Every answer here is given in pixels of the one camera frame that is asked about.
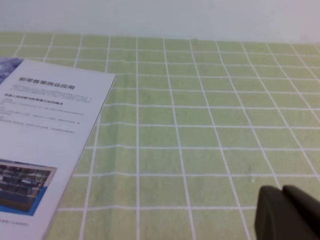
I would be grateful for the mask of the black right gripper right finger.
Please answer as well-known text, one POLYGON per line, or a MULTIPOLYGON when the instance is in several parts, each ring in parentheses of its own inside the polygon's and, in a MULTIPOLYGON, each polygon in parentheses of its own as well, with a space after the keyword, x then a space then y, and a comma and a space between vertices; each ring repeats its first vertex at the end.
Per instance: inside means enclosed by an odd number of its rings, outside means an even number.
POLYGON ((294 185, 284 185, 283 193, 308 225, 320 224, 320 201, 294 185))

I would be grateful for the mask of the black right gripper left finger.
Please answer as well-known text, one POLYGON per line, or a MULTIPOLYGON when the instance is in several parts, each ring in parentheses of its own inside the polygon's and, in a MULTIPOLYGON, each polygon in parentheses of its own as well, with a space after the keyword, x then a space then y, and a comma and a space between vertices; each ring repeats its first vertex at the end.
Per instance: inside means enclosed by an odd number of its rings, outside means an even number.
POLYGON ((254 220, 258 240, 318 240, 320 225, 308 225, 283 193, 271 185, 259 189, 254 220))

